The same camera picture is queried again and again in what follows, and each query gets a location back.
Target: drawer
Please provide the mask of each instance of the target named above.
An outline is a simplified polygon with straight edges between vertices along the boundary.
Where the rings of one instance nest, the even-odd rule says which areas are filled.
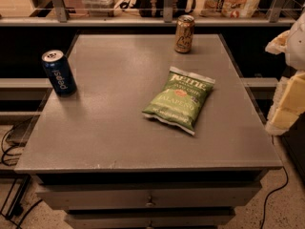
[[[234,210],[176,209],[101,211],[90,214],[67,215],[65,222],[75,229],[97,228],[180,228],[222,225],[234,216]]]
[[[245,205],[260,188],[259,182],[40,185],[36,193],[60,210],[235,207]]]

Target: chip bag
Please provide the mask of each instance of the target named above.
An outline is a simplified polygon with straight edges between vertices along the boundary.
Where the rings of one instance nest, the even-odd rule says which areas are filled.
[[[171,67],[163,91],[142,113],[194,135],[194,123],[214,83],[209,77]]]

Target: dark blue soda can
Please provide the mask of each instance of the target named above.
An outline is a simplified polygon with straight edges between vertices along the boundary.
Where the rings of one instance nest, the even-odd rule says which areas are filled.
[[[51,50],[42,55],[44,70],[59,96],[69,96],[77,90],[67,57],[59,50]]]

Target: brown soda can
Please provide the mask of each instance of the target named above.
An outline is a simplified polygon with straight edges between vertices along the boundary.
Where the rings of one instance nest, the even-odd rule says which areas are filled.
[[[181,15],[177,19],[174,49],[177,52],[189,52],[192,48],[194,19],[190,15]]]

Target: floor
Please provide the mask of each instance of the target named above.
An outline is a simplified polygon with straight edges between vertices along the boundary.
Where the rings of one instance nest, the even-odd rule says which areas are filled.
[[[0,138],[8,131],[11,126],[0,126]],[[265,229],[296,229],[305,228],[305,184],[300,179],[295,166],[291,162],[285,148],[278,138],[274,138],[274,147],[281,157],[287,171],[289,182],[283,189],[269,196],[266,206]],[[0,164],[0,171],[12,169]],[[258,229],[263,218],[264,201],[268,194],[281,187],[286,182],[286,175],[283,169],[270,171],[261,181],[262,189],[255,197],[243,207],[236,207],[236,216],[226,225],[219,226],[218,229]],[[0,206],[9,192],[11,179],[0,178]],[[32,181],[26,194],[24,195],[21,205],[24,209],[20,216],[14,216],[11,220],[19,223],[21,218],[40,198],[34,193],[36,184]],[[21,227],[23,229],[71,229],[64,222],[65,212],[52,211],[44,202],[40,202],[28,216],[24,219]],[[0,229],[14,229],[11,221],[0,217]]]

